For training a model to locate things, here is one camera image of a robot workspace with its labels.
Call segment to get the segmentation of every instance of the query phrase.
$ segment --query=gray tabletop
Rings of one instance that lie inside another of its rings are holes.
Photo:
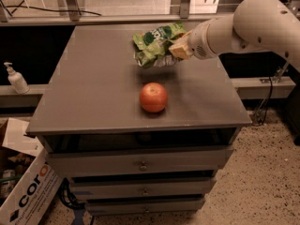
[[[196,26],[185,24],[187,29]],[[183,128],[232,128],[251,123],[220,60],[193,57],[174,67],[141,68],[132,35],[160,24],[76,27],[29,134],[120,133]],[[163,112],[145,112],[139,93],[162,83]]]

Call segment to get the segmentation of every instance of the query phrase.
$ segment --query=dresser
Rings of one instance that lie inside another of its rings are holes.
[[[251,124],[218,58],[136,64],[132,35],[160,25],[75,27],[27,129],[91,215],[200,209]],[[139,104],[150,82],[168,92],[162,112]]]

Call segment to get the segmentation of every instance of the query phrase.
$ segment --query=soap dispenser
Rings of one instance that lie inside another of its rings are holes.
[[[29,86],[20,72],[15,71],[11,65],[12,63],[5,62],[7,67],[8,80],[18,94],[24,94],[29,91]]]

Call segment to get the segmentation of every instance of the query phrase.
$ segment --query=white box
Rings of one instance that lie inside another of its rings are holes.
[[[2,147],[36,157],[0,207],[0,225],[38,224],[62,183],[46,163],[46,151],[39,140],[24,136],[28,124],[9,118],[0,127],[0,134],[4,134],[0,146],[3,142]]]

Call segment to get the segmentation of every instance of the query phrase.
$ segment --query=speckled floor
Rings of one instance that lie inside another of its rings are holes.
[[[217,183],[196,213],[95,217],[101,225],[300,224],[300,147],[272,109],[260,127],[244,127]],[[40,225],[72,224],[74,213],[55,198]],[[86,212],[82,221],[90,224]]]

